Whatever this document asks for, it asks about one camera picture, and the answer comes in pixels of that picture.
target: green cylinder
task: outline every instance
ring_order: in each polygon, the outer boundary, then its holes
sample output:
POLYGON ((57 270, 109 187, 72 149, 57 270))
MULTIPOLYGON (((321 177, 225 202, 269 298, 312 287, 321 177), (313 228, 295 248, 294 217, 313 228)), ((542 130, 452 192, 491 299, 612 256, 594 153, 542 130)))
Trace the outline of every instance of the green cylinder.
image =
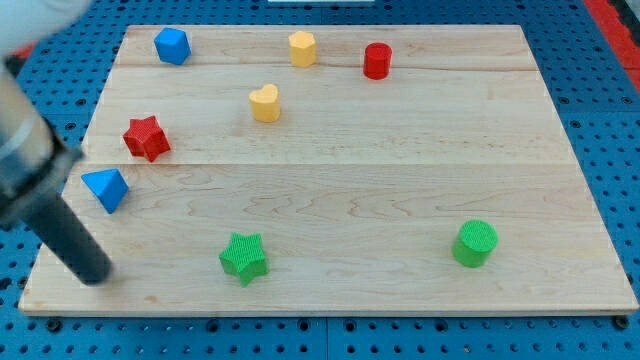
POLYGON ((462 225, 453 244, 453 257, 467 267, 484 265, 491 251, 498 245, 498 233, 489 223, 470 220, 462 225))

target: wood grain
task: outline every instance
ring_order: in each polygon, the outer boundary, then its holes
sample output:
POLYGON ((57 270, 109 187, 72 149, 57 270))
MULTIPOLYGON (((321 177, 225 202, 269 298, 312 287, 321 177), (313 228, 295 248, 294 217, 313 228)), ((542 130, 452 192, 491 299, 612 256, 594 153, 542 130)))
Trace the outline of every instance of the wood grain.
POLYGON ((63 316, 521 316, 629 313, 638 304, 522 31, 516 26, 181 27, 193 56, 161 64, 161 27, 127 32, 63 197, 114 260, 87 288, 42 249, 20 308, 63 316), (288 65, 286 36, 319 61, 288 65), (364 46, 394 49, 364 78, 364 46), (281 91, 253 121, 248 93, 281 91), (158 115, 154 164, 121 141, 158 115), (106 215, 80 175, 131 187, 106 215), (491 222, 487 265, 451 256, 459 226, 491 222), (260 232, 271 272, 247 288, 217 255, 260 232))

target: blue cube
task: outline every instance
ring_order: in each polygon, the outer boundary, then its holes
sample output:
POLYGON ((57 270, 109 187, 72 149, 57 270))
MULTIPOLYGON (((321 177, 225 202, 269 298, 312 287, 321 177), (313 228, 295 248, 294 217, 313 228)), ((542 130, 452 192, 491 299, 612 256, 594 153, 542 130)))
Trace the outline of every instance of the blue cube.
POLYGON ((187 33, 182 30, 164 28, 153 40, 160 60, 174 65, 182 65, 191 55, 187 33))
POLYGON ((81 178, 109 214, 116 211, 120 201, 129 191, 129 186, 118 169, 87 173, 81 178))

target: yellow heart block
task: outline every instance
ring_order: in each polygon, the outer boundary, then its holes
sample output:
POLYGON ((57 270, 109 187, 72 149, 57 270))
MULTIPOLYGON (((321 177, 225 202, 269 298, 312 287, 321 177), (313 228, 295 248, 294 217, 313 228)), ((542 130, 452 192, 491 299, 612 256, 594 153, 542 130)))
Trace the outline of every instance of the yellow heart block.
POLYGON ((274 122, 280 117, 280 95, 278 87, 267 84, 249 94, 253 118, 262 122, 274 122))
POLYGON ((289 35, 291 65, 308 67, 316 62, 316 39, 313 34, 297 31, 289 35))

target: blue perforated surface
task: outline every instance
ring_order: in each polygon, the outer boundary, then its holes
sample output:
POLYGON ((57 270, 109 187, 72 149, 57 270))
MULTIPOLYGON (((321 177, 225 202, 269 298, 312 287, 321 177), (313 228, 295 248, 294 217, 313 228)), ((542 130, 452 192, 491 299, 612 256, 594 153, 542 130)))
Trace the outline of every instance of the blue perforated surface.
MULTIPOLYGON (((266 1, 98 0, 39 44, 20 75, 78 145, 128 24, 520 24, 634 289, 640 283, 640 98, 578 0, 382 1, 267 8, 266 1)), ((39 240, 0 233, 0 358, 640 358, 640 317, 534 319, 62 319, 16 309, 39 240)))

